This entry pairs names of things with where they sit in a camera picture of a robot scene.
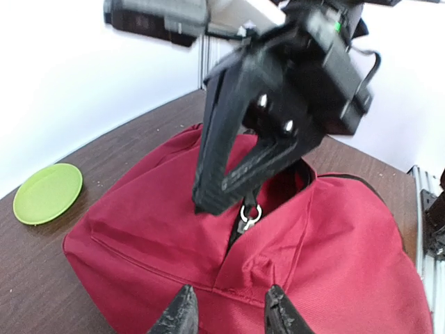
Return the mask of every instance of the zipper pull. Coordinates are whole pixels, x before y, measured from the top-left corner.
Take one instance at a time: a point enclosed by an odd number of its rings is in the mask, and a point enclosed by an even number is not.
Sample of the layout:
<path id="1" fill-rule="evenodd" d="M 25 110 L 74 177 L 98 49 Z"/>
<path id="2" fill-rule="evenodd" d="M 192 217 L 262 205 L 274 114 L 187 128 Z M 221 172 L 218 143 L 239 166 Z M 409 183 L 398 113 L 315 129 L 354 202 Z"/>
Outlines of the zipper pull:
<path id="1" fill-rule="evenodd" d="M 249 230 L 250 228 L 253 228 L 255 226 L 256 223 L 258 223 L 258 221 L 261 219 L 261 215 L 263 214 L 263 210 L 261 208 L 261 206 L 259 204 L 257 204 L 257 211 L 258 211 L 258 215 L 255 218 L 252 217 L 247 217 L 245 215 L 245 205 L 243 205 L 241 207 L 240 210 L 240 221 L 238 223 L 238 230 L 237 232 L 239 234 L 244 234 L 247 230 Z"/>

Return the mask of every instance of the wooden table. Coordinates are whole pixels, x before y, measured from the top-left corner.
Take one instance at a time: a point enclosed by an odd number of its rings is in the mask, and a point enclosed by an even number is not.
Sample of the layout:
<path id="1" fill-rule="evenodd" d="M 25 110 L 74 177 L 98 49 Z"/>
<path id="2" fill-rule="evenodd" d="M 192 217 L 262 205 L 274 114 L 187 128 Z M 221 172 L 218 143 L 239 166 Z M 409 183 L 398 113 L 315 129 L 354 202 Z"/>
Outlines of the wooden table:
<path id="1" fill-rule="evenodd" d="M 113 333 L 65 259 L 62 238 L 137 161 L 174 134 L 201 122 L 204 98 L 202 91 L 191 93 L 65 158 L 63 162 L 81 169 L 84 185 L 75 204 L 53 222 L 22 225 L 12 211 L 15 192 L 0 200 L 0 333 Z M 306 160 L 320 173 L 353 173 L 367 179 L 393 212 L 414 261 L 416 194 L 410 176 L 331 138 Z"/>

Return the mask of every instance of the red bag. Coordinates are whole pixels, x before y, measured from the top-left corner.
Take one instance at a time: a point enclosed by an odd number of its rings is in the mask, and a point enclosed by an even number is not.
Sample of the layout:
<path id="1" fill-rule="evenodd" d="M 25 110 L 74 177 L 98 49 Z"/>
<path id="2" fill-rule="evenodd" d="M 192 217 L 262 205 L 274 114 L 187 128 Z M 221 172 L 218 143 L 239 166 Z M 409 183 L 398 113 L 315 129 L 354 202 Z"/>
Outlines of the red bag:
<path id="1" fill-rule="evenodd" d="M 263 333 L 264 296 L 283 287 L 315 333 L 432 333 L 423 285 L 391 212 L 365 184 L 282 173 L 264 218 L 227 245 L 239 206 L 195 215 L 200 126 L 148 154 L 93 205 L 63 249 L 119 333 L 146 333 L 185 284 L 200 333 Z M 255 145 L 238 136 L 229 168 Z"/>

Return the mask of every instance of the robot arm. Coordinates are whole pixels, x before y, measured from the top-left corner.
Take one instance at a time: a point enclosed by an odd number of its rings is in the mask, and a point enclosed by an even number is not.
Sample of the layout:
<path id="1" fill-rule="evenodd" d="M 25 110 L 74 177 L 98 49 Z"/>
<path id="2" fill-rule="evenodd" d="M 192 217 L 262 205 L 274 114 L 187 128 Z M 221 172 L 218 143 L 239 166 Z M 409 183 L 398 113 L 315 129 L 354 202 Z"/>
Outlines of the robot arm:
<path id="1" fill-rule="evenodd" d="M 398 0 L 371 0 L 388 6 Z M 353 135 L 368 112 L 368 83 L 350 60 L 351 40 L 366 33 L 363 3 L 291 0 L 105 0 L 114 28 L 190 47 L 202 34 L 243 39 L 204 83 L 207 102 L 193 201 L 219 215 L 255 196 L 270 177 L 316 148 L 326 134 Z M 253 27 L 243 34 L 243 26 Z M 226 173 L 241 125 L 257 145 Z"/>

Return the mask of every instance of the cable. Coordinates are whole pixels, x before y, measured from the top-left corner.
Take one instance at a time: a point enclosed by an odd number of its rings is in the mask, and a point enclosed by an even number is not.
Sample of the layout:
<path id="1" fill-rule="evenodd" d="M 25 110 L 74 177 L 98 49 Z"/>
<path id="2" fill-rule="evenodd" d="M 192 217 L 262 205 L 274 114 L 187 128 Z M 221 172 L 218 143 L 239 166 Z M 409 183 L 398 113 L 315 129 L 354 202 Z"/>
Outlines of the cable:
<path id="1" fill-rule="evenodd" d="M 353 49 L 354 51 L 363 54 L 364 56 L 375 56 L 375 63 L 374 66 L 371 68 L 371 70 L 369 71 L 369 73 L 367 74 L 367 76 L 364 78 L 362 85 L 369 85 L 369 82 L 371 82 L 371 80 L 374 78 L 375 74 L 377 73 L 378 69 L 380 68 L 380 65 L 382 64 L 382 57 L 381 55 L 377 52 L 377 51 L 373 51 L 373 50 L 361 50 L 358 49 L 357 47 L 354 47 L 353 45 L 349 45 L 348 46 L 348 51 L 350 49 Z"/>

